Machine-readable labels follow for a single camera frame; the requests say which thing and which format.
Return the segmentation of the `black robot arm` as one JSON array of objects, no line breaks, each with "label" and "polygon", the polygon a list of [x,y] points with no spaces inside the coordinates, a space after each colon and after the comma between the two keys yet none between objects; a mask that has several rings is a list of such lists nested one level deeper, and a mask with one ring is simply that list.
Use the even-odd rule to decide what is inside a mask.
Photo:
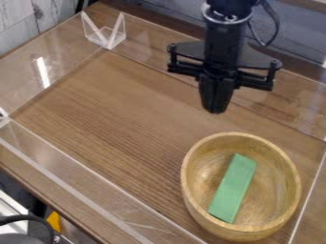
[{"label": "black robot arm", "polygon": [[167,46],[167,71],[195,78],[203,108],[211,113],[227,110],[236,89],[271,91],[282,61],[255,51],[247,45],[246,33],[254,30],[254,7],[263,7],[274,24],[278,13],[267,0],[204,0],[202,41]]}]

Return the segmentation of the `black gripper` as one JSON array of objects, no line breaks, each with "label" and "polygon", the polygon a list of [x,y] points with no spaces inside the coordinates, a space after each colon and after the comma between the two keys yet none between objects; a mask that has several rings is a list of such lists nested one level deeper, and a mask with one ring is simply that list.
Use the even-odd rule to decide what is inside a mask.
[{"label": "black gripper", "polygon": [[275,74],[283,63],[256,51],[248,44],[235,51],[220,49],[206,51],[203,41],[172,43],[167,47],[170,61],[167,71],[199,79],[199,91],[203,108],[211,113],[226,111],[234,92],[234,81],[224,78],[218,87],[211,76],[224,75],[235,78],[235,87],[247,87],[262,91],[274,88]]}]

